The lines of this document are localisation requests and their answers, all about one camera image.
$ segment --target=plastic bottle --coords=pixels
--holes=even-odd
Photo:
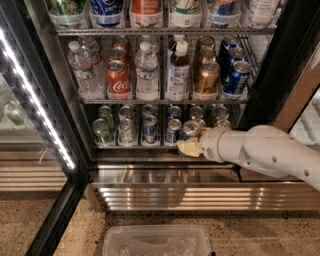
[[[157,38],[154,35],[141,35],[138,38],[137,46],[139,47],[140,44],[144,41],[147,41],[151,44],[151,48],[155,52],[155,54],[159,54],[159,51],[160,51],[159,40],[157,40]]]
[[[154,100],[158,97],[159,65],[156,54],[149,42],[140,43],[140,50],[135,57],[137,74],[137,92],[145,100]]]
[[[81,93],[88,95],[100,91],[89,53],[81,48],[77,41],[71,41],[69,49],[68,61],[77,78]]]
[[[174,35],[171,40],[169,40],[168,42],[168,65],[170,64],[170,58],[173,52],[176,51],[176,47],[177,47],[177,42],[181,41],[181,40],[185,40],[185,36],[184,35]]]
[[[189,92],[189,57],[188,43],[178,41],[176,51],[171,55],[168,68],[167,97],[180,101]]]
[[[91,36],[80,36],[78,41],[82,48],[89,52],[99,86],[105,91],[105,68],[98,42]]]

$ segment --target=speckled floor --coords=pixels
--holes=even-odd
[[[112,212],[97,214],[82,199],[55,256],[102,255],[107,230],[128,225],[202,225],[217,256],[320,252],[319,212]]]

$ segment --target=silver can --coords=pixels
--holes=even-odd
[[[202,119],[203,118],[203,109],[199,106],[194,106],[190,108],[189,118],[191,120],[194,119]]]
[[[122,106],[119,110],[119,119],[130,119],[134,122],[134,109],[128,105]]]
[[[180,131],[180,140],[188,140],[190,137],[198,137],[201,134],[201,126],[195,120],[185,122]]]
[[[156,140],[157,123],[157,118],[153,115],[146,116],[143,119],[143,137],[150,144]]]
[[[100,118],[103,118],[107,121],[110,130],[114,132],[115,129],[115,124],[114,124],[114,119],[113,119],[113,114],[112,114],[112,109],[109,106],[102,106],[98,109],[98,116]]]
[[[99,118],[92,124],[92,130],[96,136],[96,142],[102,144],[111,143],[114,140],[114,135],[106,120]]]
[[[29,118],[20,104],[8,103],[3,108],[3,113],[17,126],[26,125]]]
[[[120,121],[119,126],[119,141],[121,143],[131,143],[137,138],[137,130],[134,123],[130,119],[123,119]]]

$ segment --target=clear plastic bin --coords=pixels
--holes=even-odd
[[[212,14],[208,8],[207,1],[201,1],[203,16],[201,26],[203,28],[236,28],[239,26],[241,17],[240,4],[237,2],[232,15]]]
[[[163,26],[163,6],[161,1],[161,11],[155,14],[136,14],[131,11],[130,4],[130,25],[132,28],[162,28]]]
[[[56,29],[79,29],[90,28],[90,1],[87,1],[81,14],[77,15],[57,15],[51,9],[49,16]]]
[[[125,28],[125,10],[127,6],[127,1],[123,1],[123,7],[122,7],[122,12],[119,14],[114,14],[114,15],[98,15],[94,14],[92,11],[92,8],[90,8],[90,19],[92,26],[94,28],[104,28],[104,29],[112,29],[112,28]]]
[[[204,227],[155,225],[109,229],[102,255],[208,256],[210,253],[210,242]]]

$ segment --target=red can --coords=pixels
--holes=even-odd
[[[107,64],[106,76],[109,93],[115,100],[126,100],[130,92],[130,79],[125,64],[111,61]]]
[[[155,14],[161,10],[161,0],[132,0],[131,11],[135,14]]]

